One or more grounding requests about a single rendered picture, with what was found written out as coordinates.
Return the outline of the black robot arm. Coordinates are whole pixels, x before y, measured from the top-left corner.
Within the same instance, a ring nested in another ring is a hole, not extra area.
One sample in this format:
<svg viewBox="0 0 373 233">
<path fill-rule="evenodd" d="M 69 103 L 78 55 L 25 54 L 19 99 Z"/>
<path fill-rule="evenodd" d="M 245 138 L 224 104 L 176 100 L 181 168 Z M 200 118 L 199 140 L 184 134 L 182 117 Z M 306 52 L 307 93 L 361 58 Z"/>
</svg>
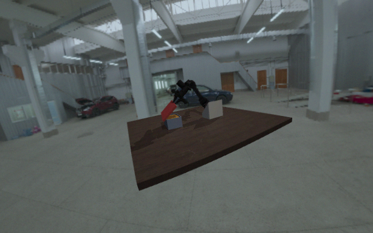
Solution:
<svg viewBox="0 0 373 233">
<path fill-rule="evenodd" d="M 197 96 L 199 97 L 200 104 L 205 108 L 207 104 L 210 102 L 207 98 L 203 97 L 202 94 L 199 92 L 199 90 L 196 87 L 196 83 L 193 80 L 187 80 L 185 83 L 183 83 L 181 80 L 179 80 L 176 83 L 180 88 L 182 88 L 184 91 L 188 91 L 193 89 Z"/>
</svg>

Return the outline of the red rectangular lid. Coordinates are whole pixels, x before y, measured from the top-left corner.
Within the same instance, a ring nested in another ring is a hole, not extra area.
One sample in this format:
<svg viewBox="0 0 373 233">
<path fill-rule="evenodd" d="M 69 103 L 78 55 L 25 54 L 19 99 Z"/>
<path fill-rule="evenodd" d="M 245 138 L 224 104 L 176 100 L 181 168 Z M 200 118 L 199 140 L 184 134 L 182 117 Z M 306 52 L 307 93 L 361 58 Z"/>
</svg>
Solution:
<svg viewBox="0 0 373 233">
<path fill-rule="evenodd" d="M 162 110 L 161 116 L 163 122 L 171 115 L 176 107 L 177 106 L 175 105 L 175 103 L 173 103 L 173 100 L 171 100 L 169 104 Z"/>
</svg>

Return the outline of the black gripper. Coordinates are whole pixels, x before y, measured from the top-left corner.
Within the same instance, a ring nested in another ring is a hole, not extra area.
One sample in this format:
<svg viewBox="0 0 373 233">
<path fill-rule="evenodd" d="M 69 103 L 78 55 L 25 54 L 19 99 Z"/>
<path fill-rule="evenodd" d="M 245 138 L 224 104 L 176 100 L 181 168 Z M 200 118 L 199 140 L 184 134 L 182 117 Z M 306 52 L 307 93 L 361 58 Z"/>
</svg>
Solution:
<svg viewBox="0 0 373 233">
<path fill-rule="evenodd" d="M 186 91 L 184 91 L 183 89 L 180 90 L 179 93 L 176 93 L 177 91 L 175 91 L 174 89 L 171 90 L 172 93 L 175 93 L 174 95 L 174 100 L 173 102 L 175 102 L 175 100 L 177 99 L 177 97 L 179 97 L 180 99 L 178 99 L 175 104 L 177 104 L 178 102 L 182 101 L 183 103 L 187 104 L 187 100 L 183 99 L 183 96 L 186 94 Z"/>
</svg>

